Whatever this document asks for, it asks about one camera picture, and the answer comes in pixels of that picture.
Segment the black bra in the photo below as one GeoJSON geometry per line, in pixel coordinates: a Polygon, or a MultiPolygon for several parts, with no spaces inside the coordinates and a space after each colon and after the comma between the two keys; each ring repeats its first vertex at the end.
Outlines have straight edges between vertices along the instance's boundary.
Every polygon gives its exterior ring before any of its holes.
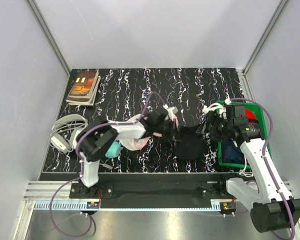
{"type": "Polygon", "coordinates": [[[192,161],[203,157],[209,151],[209,145],[197,126],[182,126],[179,138],[173,148],[174,155],[182,161],[192,161]]]}

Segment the white pink mesh laundry bag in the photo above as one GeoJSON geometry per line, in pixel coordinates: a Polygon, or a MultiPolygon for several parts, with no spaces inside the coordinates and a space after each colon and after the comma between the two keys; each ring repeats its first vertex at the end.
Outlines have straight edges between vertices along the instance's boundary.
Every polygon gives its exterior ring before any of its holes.
{"type": "MultiPolygon", "coordinates": [[[[173,121],[176,124],[176,126],[179,126],[179,121],[178,118],[174,115],[173,117],[173,121]]],[[[153,133],[153,136],[155,137],[159,137],[162,138],[162,134],[160,133],[153,133]]],[[[146,137],[143,139],[122,139],[119,140],[119,142],[128,150],[130,151],[138,151],[141,150],[143,147],[146,146],[146,144],[148,143],[150,137],[146,137]]]]}

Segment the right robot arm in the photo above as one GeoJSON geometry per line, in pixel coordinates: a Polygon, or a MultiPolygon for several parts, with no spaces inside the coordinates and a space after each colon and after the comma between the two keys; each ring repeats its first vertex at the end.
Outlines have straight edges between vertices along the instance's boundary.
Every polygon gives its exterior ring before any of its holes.
{"type": "Polygon", "coordinates": [[[235,177],[217,185],[218,195],[225,199],[232,195],[239,200],[250,212],[258,232],[290,229],[294,236],[300,218],[300,198],[295,199],[282,181],[259,123],[247,117],[243,103],[214,103],[204,106],[203,112],[204,131],[213,141],[236,143],[247,158],[258,187],[254,190],[242,178],[235,177]]]}

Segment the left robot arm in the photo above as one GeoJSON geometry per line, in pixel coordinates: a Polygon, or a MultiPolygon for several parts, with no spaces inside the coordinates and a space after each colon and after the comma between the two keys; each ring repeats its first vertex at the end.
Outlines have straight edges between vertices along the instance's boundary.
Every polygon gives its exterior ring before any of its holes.
{"type": "Polygon", "coordinates": [[[142,149],[153,135],[175,140],[178,135],[177,111],[175,107],[169,107],[137,114],[128,121],[100,120],[96,126],[85,128],[76,137],[75,148],[81,163],[80,192],[87,198],[98,193],[100,160],[115,141],[130,151],[136,151],[142,149]]]}

